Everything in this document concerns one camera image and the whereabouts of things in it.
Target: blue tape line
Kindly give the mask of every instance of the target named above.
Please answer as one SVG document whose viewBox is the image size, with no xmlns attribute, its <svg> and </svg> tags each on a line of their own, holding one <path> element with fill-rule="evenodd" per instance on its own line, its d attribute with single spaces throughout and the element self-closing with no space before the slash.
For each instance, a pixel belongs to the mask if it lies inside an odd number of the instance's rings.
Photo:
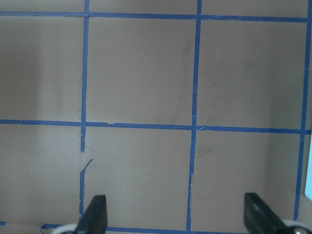
<svg viewBox="0 0 312 234">
<path fill-rule="evenodd" d="M 222 15 L 202 15 L 202 20 L 238 20 L 238 21 L 260 21 L 260 22 L 293 22 L 306 23 L 307 18 L 288 17 L 263 17 L 263 16 L 222 16 Z"/>
<path fill-rule="evenodd" d="M 0 124 L 20 124 L 20 125 L 54 125 L 79 127 L 79 122 L 69 121 L 49 121 L 49 120 L 22 120 L 22 119 L 0 119 Z"/>
<path fill-rule="evenodd" d="M 245 234 L 245 233 L 192 232 L 192 234 Z"/>
<path fill-rule="evenodd" d="M 310 65 L 310 49 L 311 49 L 311 23 L 312 21 L 312 0 L 308 2 L 308 23 L 306 34 L 306 54 L 305 54 L 305 68 L 304 68 L 304 83 L 303 83 L 303 97 L 302 97 L 302 114 L 301 114 L 301 129 L 306 129 L 307 121 L 307 103 L 308 103 L 308 86 L 309 86 L 309 65 Z M 298 220 L 300 195 L 301 195 L 301 180 L 302 180 L 302 167 L 304 156 L 305 134 L 300 135 L 300 148 L 298 157 L 298 170 L 297 170 L 297 184 L 294 202 L 293 219 Z"/>
<path fill-rule="evenodd" d="M 85 167 L 82 169 L 82 171 L 80 172 L 80 194 L 79 194 L 79 215 L 80 218 L 83 216 L 83 200 L 84 200 L 84 173 L 86 168 L 89 166 L 89 164 L 93 161 L 93 159 L 91 159 L 87 165 L 85 165 Z"/>
<path fill-rule="evenodd" d="M 86 137 L 89 5 L 90 5 L 89 0 L 85 0 L 84 6 L 85 18 L 83 23 L 83 55 L 82 55 L 81 143 L 80 143 L 81 152 L 84 152 L 85 137 Z"/>
<path fill-rule="evenodd" d="M 106 230 L 109 232 L 151 233 L 151 234 L 242 234 L 242 233 L 194 232 L 194 231 L 179 231 L 179 230 L 164 230 L 164 229 L 115 228 L 115 227 L 108 227 Z"/>
<path fill-rule="evenodd" d="M 197 0 L 197 15 L 201 15 L 202 1 Z M 195 150 L 196 150 L 196 132 L 197 132 L 197 89 L 198 89 L 198 68 L 199 68 L 199 51 L 200 51 L 200 30 L 201 20 L 196 20 L 195 33 L 195 51 L 194 51 L 194 78 L 193 78 L 193 103 L 192 103 L 192 137 L 190 149 L 190 174 L 189 188 L 187 198 L 187 216 L 186 216 L 186 231 L 191 230 L 191 201 L 192 201 L 192 180 L 195 167 Z"/>
<path fill-rule="evenodd" d="M 225 127 L 225 126 L 198 126 L 199 131 L 222 131 L 222 132 L 246 132 L 246 133 L 285 133 L 301 134 L 306 133 L 301 129 L 284 129 L 284 128 L 247 128 L 247 127 Z"/>
<path fill-rule="evenodd" d="M 191 130 L 189 125 L 86 122 L 88 127 Z"/>
<path fill-rule="evenodd" d="M 165 20 L 195 20 L 197 18 L 197 15 L 90 12 L 90 17 L 131 18 L 131 19 L 165 19 Z"/>
<path fill-rule="evenodd" d="M 144 13 L 108 13 L 90 12 L 89 5 L 85 12 L 23 12 L 23 11 L 0 11 L 0 16 L 49 16 L 70 17 L 90 16 L 104 18 L 135 18 L 135 19 L 168 19 L 168 20 L 240 20 L 240 21 L 262 21 L 262 22 L 297 22 L 306 23 L 307 18 L 289 17 L 261 17 L 261 16 L 222 16 L 222 15 L 176 15 L 176 14 L 144 14 Z"/>
<path fill-rule="evenodd" d="M 0 11 L 0 16 L 48 16 L 48 17 L 69 17 L 69 16 L 84 16 L 84 12 Z"/>
<path fill-rule="evenodd" d="M 163 230 L 163 229 L 144 229 L 144 228 L 115 228 L 108 227 L 109 232 L 124 232 L 124 233 L 151 233 L 151 234 L 186 234 L 186 231 L 178 230 Z"/>
<path fill-rule="evenodd" d="M 58 228 L 60 226 L 63 226 L 63 224 L 49 224 L 49 223 L 46 223 L 44 225 L 42 225 L 40 227 L 40 229 L 51 229 L 51 228 Z"/>
</svg>

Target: white wheel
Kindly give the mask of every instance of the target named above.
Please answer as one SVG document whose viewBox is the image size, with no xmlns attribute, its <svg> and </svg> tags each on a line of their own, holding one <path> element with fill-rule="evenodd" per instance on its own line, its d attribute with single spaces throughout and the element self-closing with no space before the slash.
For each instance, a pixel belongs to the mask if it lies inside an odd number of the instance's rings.
<svg viewBox="0 0 312 234">
<path fill-rule="evenodd" d="M 77 224 L 68 224 L 56 228 L 51 234 L 61 234 L 63 232 L 72 232 L 75 230 Z"/>
</svg>

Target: blue tape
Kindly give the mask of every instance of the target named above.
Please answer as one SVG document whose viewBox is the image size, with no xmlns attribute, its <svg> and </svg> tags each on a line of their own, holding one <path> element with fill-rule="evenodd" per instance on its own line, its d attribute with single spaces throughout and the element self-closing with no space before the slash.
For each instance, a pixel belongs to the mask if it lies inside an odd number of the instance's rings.
<svg viewBox="0 0 312 234">
<path fill-rule="evenodd" d="M 285 128 L 246 128 L 246 127 L 225 127 L 225 126 L 198 126 L 199 131 L 222 131 L 222 132 L 246 132 L 246 133 L 285 133 L 285 134 L 306 134 L 301 129 Z"/>
<path fill-rule="evenodd" d="M 69 16 L 84 16 L 84 12 L 0 11 L 0 16 L 48 16 L 48 17 L 69 17 Z"/>
<path fill-rule="evenodd" d="M 201 15 L 202 1 L 197 0 L 197 15 Z M 195 150 L 196 150 L 196 132 L 197 132 L 197 89 L 198 89 L 198 68 L 199 68 L 199 49 L 200 49 L 200 30 L 201 20 L 196 20 L 195 33 L 195 51 L 194 51 L 194 77 L 193 77 L 193 103 L 192 103 L 192 137 L 190 149 L 190 174 L 189 188 L 187 199 L 187 216 L 186 216 L 186 231 L 191 231 L 191 201 L 192 201 L 192 180 L 195 167 Z"/>
<path fill-rule="evenodd" d="M 90 12 L 90 17 L 130 18 L 130 19 L 195 20 L 197 18 L 197 15 Z"/>
<path fill-rule="evenodd" d="M 151 234 L 186 234 L 187 231 L 164 230 L 164 229 L 144 229 L 144 228 L 115 228 L 108 227 L 109 232 L 124 232 L 124 233 L 151 233 Z"/>
<path fill-rule="evenodd" d="M 82 94 L 81 94 L 81 143 L 80 151 L 84 152 L 86 137 L 86 111 L 87 111 L 87 74 L 88 74 L 88 40 L 89 40 L 89 0 L 85 0 L 83 22 L 83 55 L 82 55 Z"/>
<path fill-rule="evenodd" d="M 88 127 L 191 130 L 189 125 L 86 122 Z"/>
<path fill-rule="evenodd" d="M 178 231 L 164 229 L 114 228 L 114 227 L 108 227 L 106 230 L 109 232 L 151 233 L 151 234 L 243 234 L 243 233 L 194 232 L 194 231 Z"/>
<path fill-rule="evenodd" d="M 79 216 L 80 218 L 83 216 L 83 200 L 84 200 L 84 173 L 86 168 L 89 166 L 89 164 L 93 161 L 93 159 L 91 159 L 87 165 L 85 165 L 85 167 L 82 169 L 82 171 L 80 172 L 80 194 L 79 194 Z"/>
<path fill-rule="evenodd" d="M 263 22 L 297 22 L 306 23 L 307 18 L 289 17 L 258 17 L 258 16 L 222 16 L 222 15 L 176 15 L 176 14 L 144 14 L 144 13 L 108 13 L 90 12 L 89 1 L 85 1 L 85 12 L 23 12 L 0 11 L 0 16 L 46 16 L 46 17 L 74 17 L 90 16 L 104 18 L 135 18 L 135 19 L 168 19 L 168 20 L 242 20 Z"/>
<path fill-rule="evenodd" d="M 308 23 L 307 23 L 307 34 L 306 34 L 305 69 L 304 69 L 304 82 L 303 82 L 303 97 L 302 97 L 301 130 L 306 129 L 306 122 L 307 122 L 309 65 L 310 65 L 310 50 L 311 50 L 311 26 L 312 26 L 311 21 L 312 21 L 312 0 L 309 0 L 309 2 L 308 2 Z M 302 133 L 300 135 L 296 194 L 295 194 L 294 211 L 293 211 L 293 219 L 294 220 L 298 220 L 298 215 L 299 215 L 304 145 L 305 145 L 305 134 Z"/>
<path fill-rule="evenodd" d="M 202 20 L 238 20 L 238 21 L 261 21 L 261 22 L 293 22 L 306 23 L 307 18 L 288 17 L 262 17 L 262 16 L 222 16 L 222 15 L 202 15 Z"/>
<path fill-rule="evenodd" d="M 54 125 L 80 127 L 79 122 L 69 121 L 49 121 L 49 120 L 22 120 L 22 119 L 0 119 L 0 124 L 20 124 L 20 125 Z"/>
<path fill-rule="evenodd" d="M 192 234 L 245 234 L 245 233 L 192 232 Z"/>
<path fill-rule="evenodd" d="M 49 224 L 49 223 L 46 223 L 44 225 L 42 225 L 40 227 L 40 229 L 51 229 L 51 228 L 58 228 L 60 226 L 63 226 L 63 224 Z"/>
</svg>

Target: grid square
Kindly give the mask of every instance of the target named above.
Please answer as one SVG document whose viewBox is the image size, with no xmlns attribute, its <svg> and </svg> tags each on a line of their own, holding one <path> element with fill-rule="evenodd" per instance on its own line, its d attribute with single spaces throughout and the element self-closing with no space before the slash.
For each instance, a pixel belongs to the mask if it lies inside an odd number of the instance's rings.
<svg viewBox="0 0 312 234">
<path fill-rule="evenodd" d="M 1 0 L 0 11 L 84 11 L 84 0 Z"/>
<path fill-rule="evenodd" d="M 192 231 L 246 233 L 246 192 L 292 219 L 298 151 L 298 135 L 198 132 Z"/>
<path fill-rule="evenodd" d="M 80 128 L 2 124 L 0 132 L 0 220 L 78 222 Z"/>
<path fill-rule="evenodd" d="M 194 20 L 90 19 L 87 121 L 188 125 Z"/>
<path fill-rule="evenodd" d="M 197 0 L 90 0 L 90 11 L 150 14 L 196 14 Z"/>
<path fill-rule="evenodd" d="M 83 19 L 1 17 L 1 119 L 80 121 Z"/>
<path fill-rule="evenodd" d="M 306 25 L 203 21 L 198 125 L 300 128 Z"/>
<path fill-rule="evenodd" d="M 308 0 L 203 0 L 207 15 L 306 18 Z"/>
<path fill-rule="evenodd" d="M 85 207 L 106 194 L 109 227 L 184 230 L 191 132 L 87 128 Z"/>
<path fill-rule="evenodd" d="M 39 227 L 36 225 L 28 225 L 25 223 L 7 223 L 5 226 L 0 226 L 2 234 L 35 234 L 39 232 Z"/>
</svg>

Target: light blue object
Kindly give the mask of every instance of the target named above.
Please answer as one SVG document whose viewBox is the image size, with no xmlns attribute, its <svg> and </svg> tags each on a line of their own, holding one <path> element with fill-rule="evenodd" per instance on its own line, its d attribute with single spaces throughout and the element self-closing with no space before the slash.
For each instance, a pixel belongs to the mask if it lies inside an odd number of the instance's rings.
<svg viewBox="0 0 312 234">
<path fill-rule="evenodd" d="M 310 143 L 309 163 L 308 163 L 308 173 L 307 173 L 305 195 L 307 196 L 308 199 L 312 201 L 312 137 L 311 137 L 311 143 Z"/>
</svg>

